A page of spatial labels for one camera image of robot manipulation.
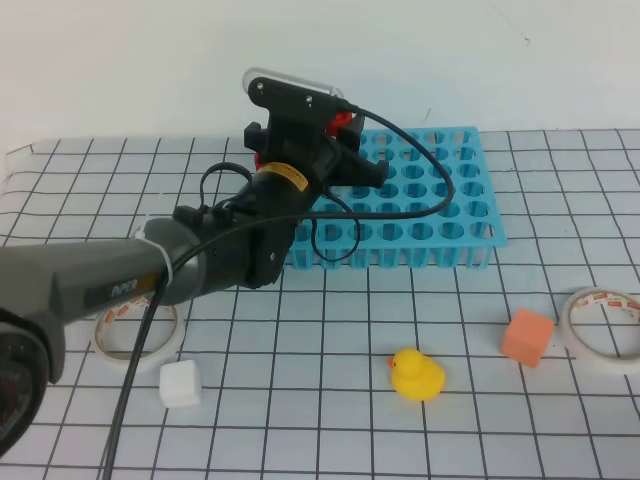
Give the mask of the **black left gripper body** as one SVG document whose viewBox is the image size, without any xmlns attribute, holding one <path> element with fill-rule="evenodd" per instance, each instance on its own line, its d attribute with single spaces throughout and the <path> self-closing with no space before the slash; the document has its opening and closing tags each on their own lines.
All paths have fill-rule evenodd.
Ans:
<svg viewBox="0 0 640 480">
<path fill-rule="evenodd" d="M 326 130 L 269 114 L 265 165 L 249 183 L 251 210 L 309 210 L 329 186 L 337 160 Z"/>
</svg>

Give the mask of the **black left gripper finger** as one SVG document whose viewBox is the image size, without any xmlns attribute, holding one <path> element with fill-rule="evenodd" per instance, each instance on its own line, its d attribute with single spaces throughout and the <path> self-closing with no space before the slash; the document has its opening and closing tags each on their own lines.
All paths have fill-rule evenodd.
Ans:
<svg viewBox="0 0 640 480">
<path fill-rule="evenodd" d="M 332 168 L 330 186 L 366 186 L 381 188 L 387 179 L 389 162 L 372 163 L 360 153 L 361 131 L 338 128 L 332 146 L 337 147 L 337 160 Z"/>
<path fill-rule="evenodd" d="M 256 153 L 261 153 L 266 148 L 268 130 L 258 122 L 251 122 L 244 129 L 244 146 Z"/>
</svg>

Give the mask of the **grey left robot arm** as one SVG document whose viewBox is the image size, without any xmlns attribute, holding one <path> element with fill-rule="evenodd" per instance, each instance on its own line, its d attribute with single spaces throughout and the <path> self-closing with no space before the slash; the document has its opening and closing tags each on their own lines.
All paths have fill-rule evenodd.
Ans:
<svg viewBox="0 0 640 480">
<path fill-rule="evenodd" d="M 64 329 L 147 294 L 176 305 L 232 286 L 275 281 L 298 224 L 334 186 L 380 187 L 386 162 L 359 152 L 364 117 L 326 121 L 272 116 L 244 144 L 256 168 L 209 206 L 179 206 L 141 238 L 5 247 L 1 251 L 1 447 L 30 427 L 64 369 Z"/>
</svg>

